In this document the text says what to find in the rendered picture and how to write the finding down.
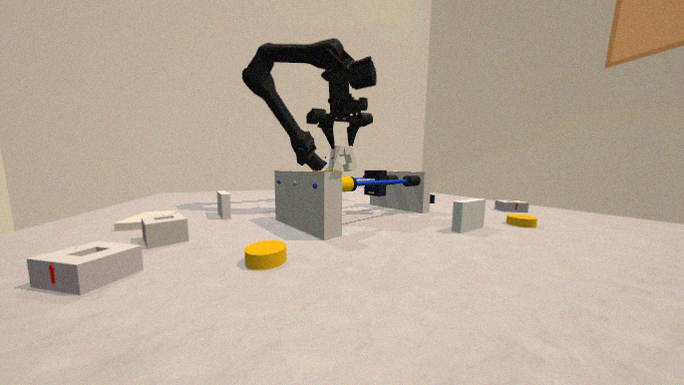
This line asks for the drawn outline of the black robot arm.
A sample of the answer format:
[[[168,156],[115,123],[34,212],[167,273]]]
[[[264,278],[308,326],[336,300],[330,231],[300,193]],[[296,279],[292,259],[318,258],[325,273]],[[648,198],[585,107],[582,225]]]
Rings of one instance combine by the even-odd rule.
[[[276,91],[270,71],[273,63],[307,63],[325,69],[321,77],[329,81],[329,93],[343,89],[349,91],[370,88],[376,85],[376,69],[371,56],[354,61],[337,39],[321,41],[310,45],[284,45],[265,43],[260,45],[254,58],[242,71],[242,80],[251,92],[263,98],[290,137],[291,147],[296,154],[297,163],[307,165],[312,171],[321,171],[327,163],[315,153],[314,138],[309,131],[302,131],[284,105]],[[343,62],[343,63],[342,63]],[[332,70],[333,69],[333,70]],[[368,100],[355,100],[338,97],[335,114],[340,111],[361,114],[367,111]]]

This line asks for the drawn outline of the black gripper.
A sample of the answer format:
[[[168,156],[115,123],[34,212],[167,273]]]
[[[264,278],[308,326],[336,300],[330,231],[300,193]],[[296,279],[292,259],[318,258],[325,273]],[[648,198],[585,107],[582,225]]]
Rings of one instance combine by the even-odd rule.
[[[319,123],[317,127],[321,128],[329,142],[331,149],[334,149],[334,122],[349,123],[349,127],[347,127],[348,145],[352,147],[359,128],[373,123],[373,117],[368,113],[361,113],[355,117],[350,116],[352,113],[342,111],[340,111],[340,114],[335,114],[337,112],[337,108],[335,109],[335,106],[338,97],[341,96],[343,96],[343,99],[350,99],[352,94],[349,94],[349,91],[343,89],[333,90],[329,93],[328,99],[328,103],[330,104],[330,114],[326,114],[326,111],[323,109],[312,109],[306,116],[307,124],[317,125]]]

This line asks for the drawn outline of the yellow short cylinder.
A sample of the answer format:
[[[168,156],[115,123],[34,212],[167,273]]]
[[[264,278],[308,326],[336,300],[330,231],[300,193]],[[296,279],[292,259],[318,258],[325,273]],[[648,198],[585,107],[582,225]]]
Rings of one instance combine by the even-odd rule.
[[[280,240],[259,241],[250,244],[244,252],[244,264],[249,269],[270,269],[285,261],[286,243]]]
[[[510,213],[507,215],[507,223],[526,228],[536,228],[537,217],[526,214]]]

